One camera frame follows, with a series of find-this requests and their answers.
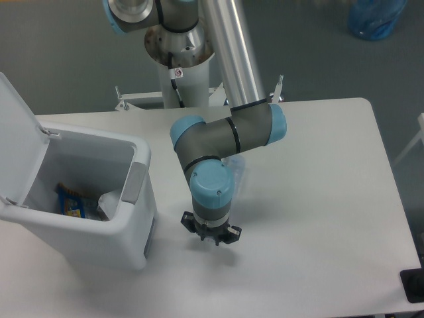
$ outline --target white trash bin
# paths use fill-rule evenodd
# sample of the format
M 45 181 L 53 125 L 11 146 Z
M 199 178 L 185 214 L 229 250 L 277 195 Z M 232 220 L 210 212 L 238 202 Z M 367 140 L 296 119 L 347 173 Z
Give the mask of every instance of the white trash bin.
M 0 73 L 0 219 L 20 223 L 70 260 L 140 270 L 156 202 L 141 138 L 39 123 Z M 59 183 L 99 198 L 123 189 L 110 221 L 60 213 Z

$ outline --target silver metal tube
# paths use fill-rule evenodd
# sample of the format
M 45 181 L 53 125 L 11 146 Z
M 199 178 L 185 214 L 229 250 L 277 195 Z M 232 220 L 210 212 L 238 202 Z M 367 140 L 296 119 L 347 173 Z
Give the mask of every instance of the silver metal tube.
M 108 0 L 114 15 L 127 23 L 143 21 L 152 12 L 154 0 Z
M 230 107 L 266 98 L 241 0 L 202 0 Z

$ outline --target blue joint cap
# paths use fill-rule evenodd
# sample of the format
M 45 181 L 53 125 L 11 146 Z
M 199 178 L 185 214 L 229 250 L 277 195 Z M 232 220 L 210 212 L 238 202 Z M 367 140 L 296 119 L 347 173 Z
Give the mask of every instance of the blue joint cap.
M 103 8 L 105 10 L 107 20 L 109 20 L 109 23 L 111 24 L 112 29 L 115 31 L 116 34 L 119 34 L 119 35 L 126 34 L 124 31 L 122 31 L 122 29 L 119 27 L 119 25 L 117 24 L 117 22 L 113 18 L 111 9 L 109 8 L 108 1 L 102 0 L 102 2 L 103 2 Z
M 227 205 L 235 187 L 230 168 L 215 159 L 200 162 L 191 173 L 189 185 L 193 198 L 208 209 Z
M 270 138 L 266 144 L 283 139 L 287 133 L 286 116 L 284 116 L 281 107 L 277 104 L 270 104 L 270 108 L 272 114 L 272 128 Z
M 185 116 L 178 119 L 172 125 L 170 135 L 171 135 L 172 144 L 174 145 L 174 149 L 181 135 L 183 135 L 185 131 L 188 130 L 188 128 L 198 123 L 205 123 L 205 120 L 200 116 L 190 115 L 190 116 Z

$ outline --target blue bottle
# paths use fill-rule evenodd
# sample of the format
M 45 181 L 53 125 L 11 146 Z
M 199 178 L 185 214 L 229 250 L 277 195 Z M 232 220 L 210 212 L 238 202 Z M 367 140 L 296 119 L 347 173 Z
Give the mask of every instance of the blue bottle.
M 380 40 L 392 33 L 407 0 L 357 0 L 352 5 L 348 28 L 366 40 Z

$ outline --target bin lid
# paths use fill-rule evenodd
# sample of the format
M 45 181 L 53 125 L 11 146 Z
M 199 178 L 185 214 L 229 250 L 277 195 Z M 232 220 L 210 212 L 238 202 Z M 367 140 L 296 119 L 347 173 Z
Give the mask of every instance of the bin lid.
M 46 154 L 49 137 L 0 73 L 0 200 L 22 205 Z

